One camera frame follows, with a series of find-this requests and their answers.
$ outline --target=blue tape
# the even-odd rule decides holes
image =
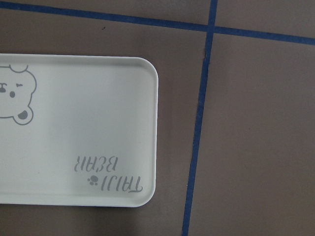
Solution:
[[[270,39],[270,40],[277,40],[277,41],[282,41],[282,42],[315,45],[314,38],[306,38],[306,37],[299,37],[299,36],[279,34],[279,33],[267,33],[267,32],[259,32],[259,31],[254,31],[254,30],[233,29],[233,28],[218,27],[218,26],[215,27],[215,33],[237,35],[237,36],[251,37],[251,38]]]
[[[143,18],[143,17],[123,16],[123,15],[117,15],[117,14],[99,13],[99,12],[91,12],[91,11],[61,9],[61,8],[55,8],[55,7],[49,7],[49,6],[12,3],[12,2],[6,2],[6,1],[0,1],[0,8],[39,12],[39,13],[49,13],[49,14],[64,15],[64,16],[76,16],[76,17],[82,17],[82,18],[117,21],[117,22],[125,22],[125,23],[132,23],[132,24],[149,25],[149,26],[168,27],[168,28],[176,28],[176,29],[183,29],[183,30],[203,31],[203,32],[206,32],[208,28],[206,25],[201,25],[201,24],[158,20],[158,19],[148,19],[148,18]]]
[[[213,34],[214,34],[214,29],[215,29],[217,5],[218,5],[218,0],[211,0],[208,30],[207,30],[206,45],[205,45],[206,55],[202,64],[201,81],[200,81],[199,96],[198,96],[198,107],[197,107],[197,115],[196,115],[196,120],[195,120],[193,144],[192,144],[192,158],[191,158],[191,163],[190,163],[190,168],[189,168],[185,211],[184,211],[184,218],[183,218],[182,236],[188,236],[188,232],[189,232],[191,206],[192,206],[192,199],[193,199],[193,190],[194,190],[194,185],[195,185],[201,126],[202,126],[203,110],[204,110],[207,83],[208,83],[208,70],[209,70],[209,64],[210,64]]]

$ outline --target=paw print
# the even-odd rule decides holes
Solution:
[[[90,182],[90,185],[97,185],[98,177],[97,176],[91,176],[91,178],[88,178],[88,182]]]

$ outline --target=rectangular tray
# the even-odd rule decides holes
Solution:
[[[157,103],[142,58],[0,54],[0,203],[145,204]]]

